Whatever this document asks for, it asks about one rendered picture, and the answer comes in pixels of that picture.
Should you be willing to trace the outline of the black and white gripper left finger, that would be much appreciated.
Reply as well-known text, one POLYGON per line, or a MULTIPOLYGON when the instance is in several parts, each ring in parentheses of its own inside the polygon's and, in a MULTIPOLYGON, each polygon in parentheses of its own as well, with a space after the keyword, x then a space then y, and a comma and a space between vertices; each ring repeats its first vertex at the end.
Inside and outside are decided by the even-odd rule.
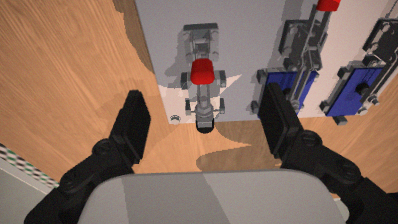
POLYGON ((80 205, 97 185, 135 173, 132 166, 143 158, 150 123, 142 92, 130 90, 109 138, 99 140, 92 148, 92 155, 61 177, 59 186, 28 213, 24 224, 73 224, 80 205))

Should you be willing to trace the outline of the blue rectangular plate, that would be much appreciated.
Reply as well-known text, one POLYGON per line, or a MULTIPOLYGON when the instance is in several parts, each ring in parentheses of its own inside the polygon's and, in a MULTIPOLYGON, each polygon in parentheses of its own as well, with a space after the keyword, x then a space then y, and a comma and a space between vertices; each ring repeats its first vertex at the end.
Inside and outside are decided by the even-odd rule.
POLYGON ((355 88, 361 83, 367 83, 369 86, 383 69, 383 65, 377 67, 366 67, 365 65, 351 65, 351 72, 346 80, 343 80, 329 102, 329 109, 324 112, 326 117, 330 116, 349 116, 355 115, 361 108, 362 103, 355 88))

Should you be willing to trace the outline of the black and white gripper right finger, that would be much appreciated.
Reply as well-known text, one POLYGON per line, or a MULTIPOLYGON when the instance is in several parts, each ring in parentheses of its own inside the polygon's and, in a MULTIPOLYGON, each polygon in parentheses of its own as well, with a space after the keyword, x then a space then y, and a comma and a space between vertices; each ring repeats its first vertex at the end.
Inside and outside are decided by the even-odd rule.
POLYGON ((348 208, 346 224, 398 224, 398 202, 364 178, 355 163, 322 145, 316 132, 304 130, 277 82, 265 86, 259 117, 271 154, 282 161, 280 168, 320 179, 348 208))

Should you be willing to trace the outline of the blue flat plate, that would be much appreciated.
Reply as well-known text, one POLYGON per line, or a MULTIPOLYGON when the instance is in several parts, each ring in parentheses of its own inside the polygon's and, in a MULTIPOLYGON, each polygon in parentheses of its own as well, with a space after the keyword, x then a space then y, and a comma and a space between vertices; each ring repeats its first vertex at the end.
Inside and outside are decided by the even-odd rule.
MULTIPOLYGON (((266 79, 266 83, 262 84, 261 93, 260 93, 260 97, 259 97, 259 101, 258 101, 259 108, 260 108, 260 104, 261 104, 261 100, 262 100, 262 96, 263 96, 266 84, 272 83, 272 82, 277 82, 282 91, 286 88, 291 88, 293 85, 293 82, 295 80, 297 72, 298 71, 287 72, 285 67, 266 68, 265 74, 267 76, 267 79, 266 79)), ((300 111, 302 104, 311 88, 311 85, 312 85, 316 75, 317 75, 317 72, 315 70, 311 71, 309 78, 306 82, 306 85, 302 91, 302 95, 299 98, 299 102, 300 102, 300 104, 299 104, 300 106, 298 108, 299 111, 300 111)))

